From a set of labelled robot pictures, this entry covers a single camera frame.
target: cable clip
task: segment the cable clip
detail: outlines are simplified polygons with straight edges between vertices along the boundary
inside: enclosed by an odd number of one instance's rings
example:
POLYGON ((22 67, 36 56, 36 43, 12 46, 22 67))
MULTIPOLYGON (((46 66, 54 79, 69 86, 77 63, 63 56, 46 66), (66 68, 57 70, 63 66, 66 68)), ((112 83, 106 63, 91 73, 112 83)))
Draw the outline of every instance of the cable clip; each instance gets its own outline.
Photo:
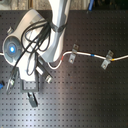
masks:
POLYGON ((73 45, 72 54, 70 55, 70 58, 69 58, 69 62, 70 62, 71 64, 73 64, 74 61, 75 61, 76 53, 77 53, 77 51, 78 51, 78 48, 79 48, 78 45, 76 45, 76 44, 73 45))
POLYGON ((114 55, 114 53, 111 50, 109 50, 109 52, 106 56, 106 59, 103 61, 102 65, 101 65, 101 67, 104 70, 106 70, 107 66, 111 63, 111 59, 112 59, 113 55, 114 55))

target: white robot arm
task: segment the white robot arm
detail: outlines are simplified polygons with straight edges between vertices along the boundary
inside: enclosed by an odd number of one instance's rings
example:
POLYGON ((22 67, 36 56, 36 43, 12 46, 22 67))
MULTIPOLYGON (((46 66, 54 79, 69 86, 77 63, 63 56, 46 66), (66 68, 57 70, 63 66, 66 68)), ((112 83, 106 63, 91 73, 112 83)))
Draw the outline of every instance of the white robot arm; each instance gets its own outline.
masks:
MULTIPOLYGON (((51 4, 53 14, 52 22, 46 26, 33 29, 30 32, 25 31, 26 28, 28 28, 30 25, 35 27, 47 23, 47 21, 45 21, 45 19, 37 11, 32 9, 24 15, 16 30, 13 32, 11 31, 3 43, 3 53, 6 61, 12 66, 19 68, 20 78, 25 81, 35 81, 35 73, 33 72, 31 75, 28 75, 27 73, 28 60, 30 58, 31 61, 29 64, 29 71, 31 72, 35 65, 35 54, 38 54, 38 56, 42 57, 42 59, 47 63, 55 62, 59 58, 63 49, 65 24, 67 23, 71 0, 49 0, 49 2, 51 4), (31 55, 32 50, 36 46, 36 43, 32 43, 30 45, 30 41, 32 41, 40 32, 43 34, 43 28, 45 27, 46 29, 50 30, 50 35, 47 33, 44 36, 45 39, 43 40, 42 45, 39 47, 40 50, 37 49, 36 52, 31 55), (27 49, 29 52, 25 52, 25 49, 28 45, 30 45, 27 49)), ((35 69, 41 74, 38 66, 35 69)))

